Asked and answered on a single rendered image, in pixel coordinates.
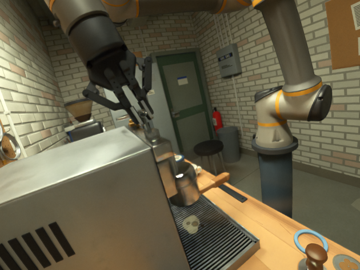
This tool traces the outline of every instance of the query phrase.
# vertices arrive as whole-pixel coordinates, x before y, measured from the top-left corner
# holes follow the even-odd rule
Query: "black stool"
[[[195,154],[197,154],[198,156],[201,157],[201,166],[203,166],[202,157],[207,157],[207,160],[209,161],[209,167],[211,168],[211,164],[210,164],[210,157],[211,157],[215,175],[217,176],[218,173],[216,171],[216,166],[215,166],[215,161],[213,159],[213,155],[217,154],[219,156],[223,170],[225,172],[226,169],[224,166],[224,162],[222,161],[222,156],[220,155],[220,152],[222,151],[223,148],[224,148],[224,144],[221,141],[210,140],[210,141],[203,141],[203,142],[200,142],[199,144],[196,144],[196,146],[194,147],[194,152],[195,152]]]

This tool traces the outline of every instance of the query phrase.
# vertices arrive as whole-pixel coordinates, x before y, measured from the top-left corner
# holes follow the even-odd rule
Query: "robotic arm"
[[[212,14],[239,11],[253,5],[262,12],[285,78],[280,88],[265,90],[255,97],[259,146],[279,148],[293,142],[286,120],[320,121],[330,110],[331,87],[314,74],[301,20],[294,0],[45,0],[57,23],[79,54],[89,72],[85,97],[112,110],[124,109],[136,124],[142,119],[122,87],[127,85],[146,111],[153,110],[146,94],[151,89],[151,59],[138,61],[145,72],[143,87],[135,79],[137,59],[114,23],[147,15],[208,11]],[[95,84],[112,90],[119,103],[101,97]]]

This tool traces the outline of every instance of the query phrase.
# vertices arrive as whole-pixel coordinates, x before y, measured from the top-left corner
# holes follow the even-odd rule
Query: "orange stripe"
[[[254,0],[253,1],[253,7],[255,7],[257,4],[259,4],[262,0]]]
[[[246,3],[244,0],[237,0],[240,4],[242,4],[243,6],[251,6],[251,4]]]
[[[139,0],[136,0],[136,18],[139,17],[140,7]]]
[[[50,11],[53,10],[53,4],[54,4],[55,0],[50,0],[50,4],[49,4],[49,8],[50,8]]]
[[[322,81],[321,81],[319,84],[315,85],[314,87],[309,88],[309,89],[306,89],[306,90],[303,90],[303,91],[292,92],[292,93],[283,92],[283,93],[284,93],[284,96],[286,96],[286,97],[299,97],[299,96],[303,96],[303,95],[306,95],[306,94],[310,94],[310,93],[312,93],[312,92],[315,92],[315,91],[318,90],[321,86],[322,86]]]
[[[129,3],[130,0],[127,0],[127,2],[126,2],[125,4],[121,4],[121,5],[110,4],[110,3],[107,3],[105,0],[102,0],[102,2],[104,2],[105,4],[107,4],[107,5],[109,5],[109,6],[120,7],[120,6],[124,6],[124,5],[126,5],[127,3]]]
[[[220,9],[216,14],[219,14],[219,13],[221,13],[221,12],[224,10],[224,8],[225,8],[225,6],[226,6],[226,2],[227,2],[227,0],[223,0],[221,9]]]
[[[279,117],[280,119],[283,119],[283,120],[284,120],[284,118],[282,118],[282,116],[281,116],[281,114],[280,114],[280,108],[279,108],[279,102],[280,102],[280,96],[281,96],[281,94],[282,94],[282,90],[280,90],[279,93],[278,93],[278,95],[276,96],[275,110],[276,110],[276,114],[278,115],[278,117]]]
[[[282,126],[282,125],[284,125],[286,123],[287,123],[287,120],[277,122],[277,123],[260,123],[260,122],[258,122],[258,125],[259,126],[265,126],[265,127],[269,128],[269,127],[272,127],[272,126]]]

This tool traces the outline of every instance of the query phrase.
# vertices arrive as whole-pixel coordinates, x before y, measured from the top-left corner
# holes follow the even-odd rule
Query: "concrete floor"
[[[199,157],[186,157],[201,166]],[[221,173],[218,157],[215,163]],[[203,168],[212,172],[207,160]],[[242,154],[225,168],[231,185],[262,201],[257,158]],[[360,255],[360,188],[294,169],[293,219]]]

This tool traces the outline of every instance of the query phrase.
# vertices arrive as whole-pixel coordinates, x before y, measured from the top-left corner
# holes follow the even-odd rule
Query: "drip tray grate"
[[[189,207],[170,206],[191,270],[238,269],[260,248],[258,238],[205,196]]]

